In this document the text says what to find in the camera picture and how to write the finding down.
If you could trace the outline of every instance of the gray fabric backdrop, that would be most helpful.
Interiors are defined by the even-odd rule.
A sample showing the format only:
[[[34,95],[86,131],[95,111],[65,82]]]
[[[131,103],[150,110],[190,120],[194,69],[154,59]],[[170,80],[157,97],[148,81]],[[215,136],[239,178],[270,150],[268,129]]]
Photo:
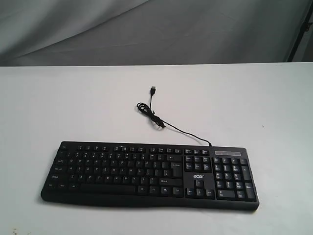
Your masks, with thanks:
[[[145,0],[46,1],[46,10],[40,16],[35,14],[37,11],[31,11],[36,17],[32,18],[33,24],[27,24],[29,28],[20,25],[19,32],[17,25],[13,30],[7,23],[7,36],[0,39],[0,64],[281,62],[290,52],[311,0],[143,2]],[[29,17],[24,14],[19,19],[24,22]]]

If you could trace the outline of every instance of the white table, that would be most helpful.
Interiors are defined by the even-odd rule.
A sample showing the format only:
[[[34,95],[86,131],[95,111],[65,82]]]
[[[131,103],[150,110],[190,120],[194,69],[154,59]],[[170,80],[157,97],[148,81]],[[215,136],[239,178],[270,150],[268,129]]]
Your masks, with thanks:
[[[46,203],[61,141],[205,144],[157,131],[148,102],[215,146],[247,148],[254,212]],[[313,234],[313,63],[0,68],[0,234]]]

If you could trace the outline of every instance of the acer logo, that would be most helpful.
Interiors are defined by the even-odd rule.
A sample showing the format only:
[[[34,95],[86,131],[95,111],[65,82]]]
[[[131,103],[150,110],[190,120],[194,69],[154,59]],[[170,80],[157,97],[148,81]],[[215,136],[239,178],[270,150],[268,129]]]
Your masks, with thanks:
[[[204,175],[194,175],[194,178],[203,178]]]

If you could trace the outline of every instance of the black cable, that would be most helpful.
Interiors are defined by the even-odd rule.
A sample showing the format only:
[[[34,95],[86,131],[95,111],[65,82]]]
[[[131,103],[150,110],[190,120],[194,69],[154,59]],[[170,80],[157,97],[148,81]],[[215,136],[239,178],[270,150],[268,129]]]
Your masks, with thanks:
[[[138,108],[138,110],[141,113],[143,113],[144,115],[148,116],[151,119],[151,121],[155,122],[156,125],[158,125],[158,126],[160,126],[162,128],[165,128],[165,123],[166,123],[167,125],[173,127],[174,129],[176,129],[176,130],[178,130],[178,131],[180,131],[180,132],[182,132],[184,134],[191,135],[191,136],[193,136],[193,137],[195,137],[195,138],[197,138],[197,139],[199,139],[201,141],[205,141],[205,142],[207,142],[209,144],[209,146],[212,146],[212,144],[209,141],[207,141],[205,139],[201,139],[198,136],[195,136],[195,135],[193,135],[191,133],[182,131],[182,130],[178,129],[177,127],[169,124],[168,122],[160,119],[157,115],[155,115],[155,112],[153,110],[151,110],[152,96],[155,94],[155,92],[156,92],[156,88],[152,87],[151,90],[150,90],[150,95],[151,95],[151,97],[150,97],[150,106],[146,105],[145,103],[141,103],[141,102],[137,104],[137,108]]]

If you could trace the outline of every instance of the black keyboard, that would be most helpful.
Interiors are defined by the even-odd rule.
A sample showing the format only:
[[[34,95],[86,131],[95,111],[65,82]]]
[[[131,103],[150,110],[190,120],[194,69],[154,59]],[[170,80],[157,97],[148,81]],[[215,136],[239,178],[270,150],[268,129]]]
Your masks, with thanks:
[[[62,142],[45,201],[107,207],[259,206],[244,148]]]

